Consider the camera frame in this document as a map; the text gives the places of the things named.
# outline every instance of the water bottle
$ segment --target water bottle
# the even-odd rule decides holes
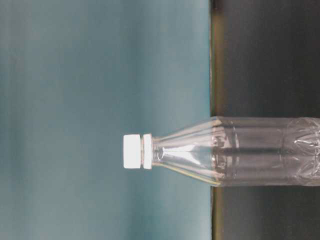
[[[320,186],[320,118],[215,116],[166,136],[123,136],[123,166],[216,187]]]

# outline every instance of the table surface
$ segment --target table surface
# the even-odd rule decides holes
[[[320,117],[320,2],[216,0],[212,113]],[[212,188],[214,240],[316,240],[320,187]]]

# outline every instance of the teal backdrop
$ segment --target teal backdrop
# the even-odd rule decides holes
[[[210,116],[208,0],[0,1],[0,238],[208,240],[210,187],[122,136]]]

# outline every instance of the bottle body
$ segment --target bottle body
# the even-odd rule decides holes
[[[213,186],[320,185],[320,119],[212,117],[152,137],[152,166]]]

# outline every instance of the bottle cap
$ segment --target bottle cap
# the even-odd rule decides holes
[[[143,135],[143,168],[151,169],[152,168],[152,135],[144,134]]]
[[[141,139],[139,134],[123,136],[123,167],[139,169],[141,166]]]

